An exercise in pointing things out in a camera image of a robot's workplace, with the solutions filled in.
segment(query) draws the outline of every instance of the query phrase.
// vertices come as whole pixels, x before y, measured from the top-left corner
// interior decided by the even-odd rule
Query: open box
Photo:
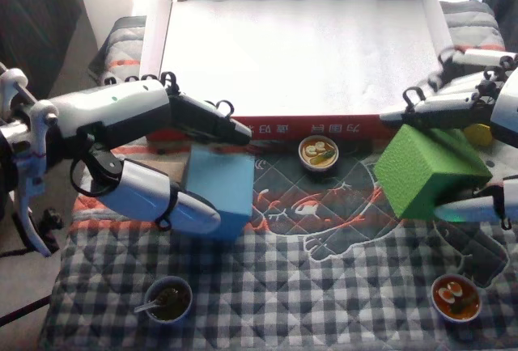
[[[170,70],[188,95],[229,100],[254,139],[383,138],[378,114],[451,45],[438,0],[159,0],[141,75]]]

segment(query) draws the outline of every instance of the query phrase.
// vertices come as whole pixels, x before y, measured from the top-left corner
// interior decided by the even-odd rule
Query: checkered cloth
[[[132,159],[170,158],[135,147]],[[377,156],[341,148],[338,168],[323,177],[307,174],[294,154],[259,158],[253,220],[235,244],[159,232],[80,197],[40,345],[518,348],[515,232],[398,221],[372,175]],[[431,305],[431,284],[445,273],[480,286],[482,313],[469,325],[445,323]],[[167,275],[193,289],[181,329],[133,313]]]

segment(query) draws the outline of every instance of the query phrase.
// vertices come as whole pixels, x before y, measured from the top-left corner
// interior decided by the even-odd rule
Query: red soup
[[[455,277],[445,277],[437,282],[433,299],[445,315],[458,320],[475,316],[480,306],[477,291],[466,281]]]

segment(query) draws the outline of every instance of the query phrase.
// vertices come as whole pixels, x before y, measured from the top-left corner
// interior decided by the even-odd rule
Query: green block
[[[420,131],[403,125],[374,168],[399,218],[430,220],[438,198],[484,185],[486,164],[459,130]]]

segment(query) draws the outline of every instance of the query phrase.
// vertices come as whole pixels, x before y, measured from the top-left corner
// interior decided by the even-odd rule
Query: robotic arm
[[[518,147],[518,54],[468,49],[454,51],[446,60],[439,56],[439,62],[442,72],[427,80],[432,93],[426,96],[421,87],[407,89],[406,107],[388,110],[381,120],[392,127],[408,124],[421,129],[462,129],[480,123],[490,127],[495,139]],[[485,70],[457,77],[465,65]],[[518,176],[443,199],[435,216],[448,222],[501,222],[508,230],[511,220],[518,218]]]
[[[29,201],[45,190],[45,173],[63,159],[72,160],[71,177],[84,161],[92,176],[91,192],[72,180],[73,186],[119,214],[154,220],[162,230],[208,233],[219,226],[220,216],[207,200],[182,191],[160,171],[116,158],[110,150],[166,127],[199,142],[245,146],[252,134],[231,118],[231,104],[224,102],[231,109],[225,116],[219,104],[189,98],[180,93],[172,73],[164,73],[160,81],[145,76],[39,101],[25,89],[27,83],[21,70],[0,64],[0,184],[15,204],[15,222],[27,247],[43,256],[57,250],[50,231],[34,223]],[[11,109],[16,95],[25,102]]]

